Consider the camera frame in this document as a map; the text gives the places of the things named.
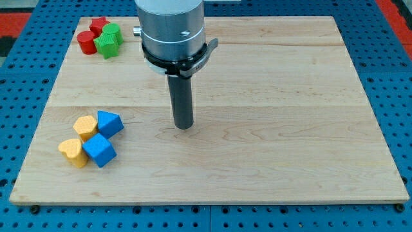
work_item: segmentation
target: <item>blue pegboard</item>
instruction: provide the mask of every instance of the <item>blue pegboard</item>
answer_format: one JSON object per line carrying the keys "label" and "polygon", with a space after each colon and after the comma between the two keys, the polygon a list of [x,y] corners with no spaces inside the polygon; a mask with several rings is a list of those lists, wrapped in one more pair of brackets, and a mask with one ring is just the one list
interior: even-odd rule
{"label": "blue pegboard", "polygon": [[[334,16],[384,137],[412,185],[412,63],[372,0],[243,0],[207,16]],[[412,204],[17,207],[8,201],[81,16],[136,16],[133,0],[40,0],[0,68],[0,231],[412,231]]]}

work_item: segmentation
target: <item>blue block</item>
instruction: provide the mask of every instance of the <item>blue block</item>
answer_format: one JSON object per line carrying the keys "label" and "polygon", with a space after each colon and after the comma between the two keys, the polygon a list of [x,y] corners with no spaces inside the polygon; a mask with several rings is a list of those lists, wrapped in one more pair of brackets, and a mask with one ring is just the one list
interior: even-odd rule
{"label": "blue block", "polygon": [[117,155],[111,143],[99,133],[85,142],[82,147],[99,168],[105,166]]}
{"label": "blue block", "polygon": [[97,112],[97,126],[98,132],[107,139],[124,128],[119,115],[101,110]]}

